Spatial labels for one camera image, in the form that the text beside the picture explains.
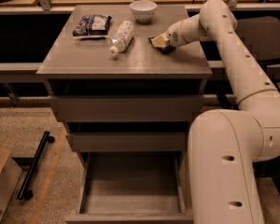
white bottle cap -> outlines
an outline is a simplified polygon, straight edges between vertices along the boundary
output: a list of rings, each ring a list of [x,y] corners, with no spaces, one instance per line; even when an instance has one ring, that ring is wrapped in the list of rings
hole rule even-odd
[[[110,48],[110,53],[112,56],[117,56],[119,54],[119,49],[115,46]]]

bowl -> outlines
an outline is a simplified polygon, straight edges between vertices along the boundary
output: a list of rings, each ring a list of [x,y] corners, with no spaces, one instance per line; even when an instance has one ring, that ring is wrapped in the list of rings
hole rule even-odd
[[[134,17],[139,22],[148,22],[155,15],[157,4],[148,0],[138,0],[130,4]]]

concrete floor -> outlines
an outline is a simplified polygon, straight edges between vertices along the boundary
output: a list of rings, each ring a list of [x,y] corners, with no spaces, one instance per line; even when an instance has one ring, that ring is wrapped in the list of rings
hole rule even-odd
[[[31,184],[34,197],[26,202],[16,199],[26,174],[23,172],[2,224],[59,224],[76,212],[82,166],[64,137],[63,125],[49,107],[0,107],[0,145],[13,157],[33,157],[44,131],[56,141],[46,145]],[[270,178],[259,181],[259,196],[266,223],[280,224],[280,196]]]

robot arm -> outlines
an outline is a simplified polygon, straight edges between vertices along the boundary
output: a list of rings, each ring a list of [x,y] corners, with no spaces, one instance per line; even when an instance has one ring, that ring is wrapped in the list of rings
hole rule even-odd
[[[241,111],[201,114],[189,131],[189,170],[195,224],[264,223],[252,162],[280,155],[280,93],[234,32],[221,0],[173,24],[152,40],[180,47],[212,38]]]

plastic bottle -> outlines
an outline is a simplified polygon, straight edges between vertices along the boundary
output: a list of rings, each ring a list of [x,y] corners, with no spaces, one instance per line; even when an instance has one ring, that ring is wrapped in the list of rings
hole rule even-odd
[[[133,23],[131,21],[124,21],[110,38],[111,55],[115,57],[119,52],[126,50],[133,38],[133,35]]]

